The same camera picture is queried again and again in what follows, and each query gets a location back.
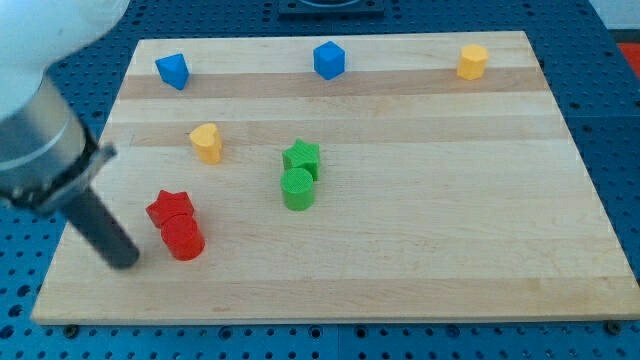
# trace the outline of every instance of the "wooden board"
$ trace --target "wooden board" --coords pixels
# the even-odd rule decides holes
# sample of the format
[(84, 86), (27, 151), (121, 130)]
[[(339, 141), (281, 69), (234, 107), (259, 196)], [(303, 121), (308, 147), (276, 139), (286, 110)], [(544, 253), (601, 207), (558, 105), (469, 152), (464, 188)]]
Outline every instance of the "wooden board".
[[(327, 82), (314, 47), (347, 51)], [(460, 47), (485, 77), (456, 78)], [(184, 91), (154, 60), (183, 52)], [(221, 164), (187, 134), (214, 121)], [(281, 201), (281, 151), (321, 144), (316, 203)], [(42, 324), (456, 322), (640, 317), (640, 291), (522, 32), (145, 40), (96, 191), (142, 249), (109, 269), (67, 227)], [(207, 239), (171, 258), (145, 214), (188, 191)]]

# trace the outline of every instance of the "red star block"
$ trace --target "red star block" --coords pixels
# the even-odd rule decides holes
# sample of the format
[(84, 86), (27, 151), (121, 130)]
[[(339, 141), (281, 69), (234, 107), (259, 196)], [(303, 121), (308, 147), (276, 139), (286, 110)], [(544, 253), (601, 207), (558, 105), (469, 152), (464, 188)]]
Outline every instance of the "red star block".
[(177, 215), (162, 226), (162, 240), (171, 255), (180, 261), (196, 258), (204, 249), (204, 238), (192, 217)]
[(193, 213), (193, 205), (186, 192), (172, 194), (161, 190), (158, 200), (147, 206), (147, 214), (157, 228), (162, 228), (162, 225), (174, 216), (193, 217)]

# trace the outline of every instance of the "gray metal cylinder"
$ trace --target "gray metal cylinder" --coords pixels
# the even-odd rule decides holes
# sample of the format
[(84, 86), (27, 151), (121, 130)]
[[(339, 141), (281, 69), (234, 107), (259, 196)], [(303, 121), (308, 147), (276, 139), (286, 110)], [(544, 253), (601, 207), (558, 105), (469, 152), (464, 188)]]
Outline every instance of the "gray metal cylinder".
[(85, 143), (80, 122), (45, 77), (28, 104), (0, 119), (0, 191), (46, 189), (82, 154)]

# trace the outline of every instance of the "blue block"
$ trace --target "blue block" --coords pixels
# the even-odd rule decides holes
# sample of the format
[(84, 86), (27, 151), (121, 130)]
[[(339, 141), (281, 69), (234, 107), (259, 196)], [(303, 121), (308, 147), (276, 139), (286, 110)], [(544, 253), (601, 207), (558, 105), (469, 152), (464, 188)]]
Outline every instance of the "blue block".
[(344, 72), (344, 50), (328, 41), (313, 50), (313, 68), (326, 80)]
[(162, 81), (178, 90), (184, 89), (189, 79), (189, 70), (182, 54), (171, 55), (156, 60)]

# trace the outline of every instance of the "blue perforated surface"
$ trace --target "blue perforated surface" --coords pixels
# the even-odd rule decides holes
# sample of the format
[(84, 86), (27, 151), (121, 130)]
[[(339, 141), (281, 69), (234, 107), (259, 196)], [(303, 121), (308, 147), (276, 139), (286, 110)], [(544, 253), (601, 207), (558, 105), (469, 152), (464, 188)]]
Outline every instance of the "blue perforated surface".
[[(132, 1), (113, 32), (49, 74), (99, 133), (141, 38), (525, 30), (639, 276), (639, 83), (587, 0), (386, 0), (385, 6), (382, 18), (279, 21), (272, 1)], [(0, 359), (640, 358), (640, 322), (621, 323), (618, 335), (588, 322), (81, 327), (67, 339), (62, 327), (29, 320), (63, 224), (60, 216), (0, 209)]]

